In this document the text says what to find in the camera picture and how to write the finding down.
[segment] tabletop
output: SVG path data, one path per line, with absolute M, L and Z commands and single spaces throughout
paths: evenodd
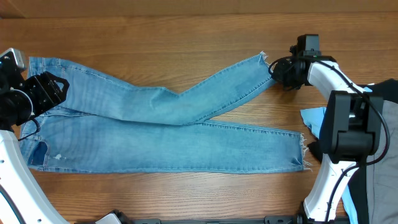
M 398 78 L 397 21 L 396 12 L 4 19 L 0 51 L 63 58 L 134 85 L 182 92 L 261 51 L 269 62 L 289 56 L 299 35 L 319 34 L 323 55 L 365 84 Z M 315 139 L 300 110 L 325 105 L 313 86 L 286 92 L 274 85 L 214 119 L 300 131 L 308 144 Z M 311 170 L 283 174 L 32 173 L 70 222 L 97 220 L 114 208 L 133 219 L 261 218 L 295 214 L 320 168 L 311 154 L 305 160 Z

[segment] wire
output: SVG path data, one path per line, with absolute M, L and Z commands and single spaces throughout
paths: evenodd
M 7 203 L 9 204 L 11 210 L 14 212 L 15 217 L 18 219 L 19 223 L 26 224 L 26 222 L 25 222 L 24 218 L 22 217 L 21 213 L 19 212 L 17 206 L 14 204 L 10 195 L 7 194 L 6 190 L 2 187 L 1 184 L 0 184 L 0 193 L 2 194 L 4 199 L 6 199 Z
M 22 141 L 22 140 L 28 138 L 29 136 L 32 136 L 32 135 L 34 135 L 34 134 L 36 134 L 36 133 L 38 133 L 38 132 L 40 131 L 40 124 L 39 124 L 39 122 L 37 122 L 36 119 L 32 119 L 32 121 L 36 124 L 36 131 L 33 132 L 33 133 L 31 133 L 31 134 L 28 134 L 28 135 L 26 135 L 26 136 L 24 136 L 24 137 L 22 137 L 22 138 L 20 138 L 20 139 L 18 139 L 18 141 Z
M 321 60 L 318 60 L 318 59 L 315 59 L 315 58 L 295 57 L 295 56 L 289 56 L 289 57 L 280 58 L 280 59 L 278 59 L 278 60 L 276 60 L 275 62 L 272 62 L 272 63 L 270 64 L 270 66 L 269 66 L 269 68 L 268 68 L 268 72 L 269 72 L 270 74 L 272 74 L 272 73 L 270 72 L 270 71 L 271 71 L 271 68 L 272 68 L 272 66 L 275 65 L 277 62 L 280 62 L 281 60 L 285 60 L 285 59 L 292 59 L 292 58 L 295 58 L 295 59 L 297 59 L 297 60 L 306 60 L 306 61 L 309 61 L 309 62 L 316 62 L 316 63 L 319 63 L 319 64 L 321 64 L 321 65 L 323 65 L 323 66 L 325 66 L 325 67 L 327 67 L 327 68 L 330 68 L 330 69 L 333 70 L 335 73 L 337 73 L 337 75 L 339 75 L 340 78 L 341 78 L 353 91 L 355 91 L 360 97 L 362 97 L 363 100 L 372 108 L 372 110 L 376 113 L 377 117 L 380 119 L 380 122 L 381 122 L 381 124 L 382 124 L 382 126 L 383 126 L 383 128 L 384 128 L 384 133 L 385 133 L 385 135 L 386 135 L 386 145 L 384 146 L 384 150 L 383 150 L 382 154 L 381 154 L 377 159 L 375 159 L 375 160 L 373 160 L 373 161 L 371 161 L 371 162 L 365 163 L 364 166 L 370 166 L 370 165 L 373 165 L 373 164 L 376 164 L 376 163 L 380 162 L 380 161 L 386 156 L 386 154 L 387 154 L 387 152 L 388 152 L 388 149 L 389 149 L 389 147 L 390 147 L 390 132 L 389 132 L 389 130 L 388 130 L 388 125 L 387 125 L 386 120 L 384 119 L 384 117 L 383 117 L 383 115 L 380 113 L 380 111 L 378 111 L 378 110 L 376 109 L 375 105 L 369 100 L 369 98 L 368 98 L 364 93 L 362 93 L 359 89 L 355 88 L 355 86 L 353 85 L 353 83 L 350 82 L 350 81 L 345 77 L 345 75 L 342 74 L 339 70 L 337 70 L 334 66 L 329 65 L 329 64 L 327 64 L 327 63 L 325 63 L 325 62 L 322 62 Z M 331 205 L 332 205 L 332 202 L 333 202 L 333 197 L 334 197 L 335 194 L 336 194 L 336 191 L 337 191 L 337 188 L 338 188 L 340 182 L 343 180 L 344 176 L 347 176 L 347 173 L 348 173 L 349 171 L 351 171 L 351 170 L 353 170 L 353 169 L 356 169 L 356 168 L 359 168 L 359 167 L 361 167 L 361 165 L 360 165 L 359 163 L 357 163 L 355 166 L 350 167 L 350 168 L 344 170 L 344 171 L 341 173 L 339 179 L 337 180 L 337 182 L 336 182 L 336 184 L 335 184 L 335 186 L 334 186 L 334 188 L 333 188 L 333 190 L 332 190 L 332 192 L 331 192 L 330 198 L 329 198 L 328 209 L 327 209 L 327 211 L 326 211 L 326 217 L 325 217 L 325 223 L 328 223 L 328 222 L 329 222 L 329 215 L 330 215 Z

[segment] gray fabric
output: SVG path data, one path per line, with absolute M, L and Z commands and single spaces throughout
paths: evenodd
M 366 168 L 369 223 L 398 223 L 398 104 L 384 101 L 383 117 L 386 119 L 391 143 L 385 158 Z M 386 137 L 381 128 L 379 149 L 368 162 L 379 157 L 384 149 Z

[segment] light blue cloth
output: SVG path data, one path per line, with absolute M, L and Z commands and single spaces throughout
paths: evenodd
M 311 108 L 300 111 L 304 124 L 311 129 L 312 134 L 317 138 L 319 138 L 319 133 L 322 126 L 323 117 L 325 116 L 325 111 L 325 107 Z M 344 209 L 349 216 L 349 222 L 351 224 L 358 224 L 358 217 L 356 214 L 353 199 L 351 198 L 351 194 L 349 193 L 348 185 L 344 189 L 341 198 L 343 199 Z
M 76 173 L 303 170 L 301 133 L 212 121 L 275 83 L 264 54 L 177 94 L 139 87 L 57 58 L 30 58 L 29 76 L 48 71 L 70 83 L 67 100 L 37 118 L 21 142 L 28 166 Z M 35 130 L 33 122 L 21 136 Z

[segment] denim pants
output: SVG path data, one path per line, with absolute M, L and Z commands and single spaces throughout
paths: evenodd
M 75 173 L 224 172 L 304 169 L 294 131 L 209 120 L 274 84 L 266 55 L 247 58 L 177 94 L 140 87 L 58 58 L 30 58 L 70 83 L 67 100 L 37 118 L 41 131 L 20 143 L 28 166 Z M 28 122 L 21 136 L 34 132 Z

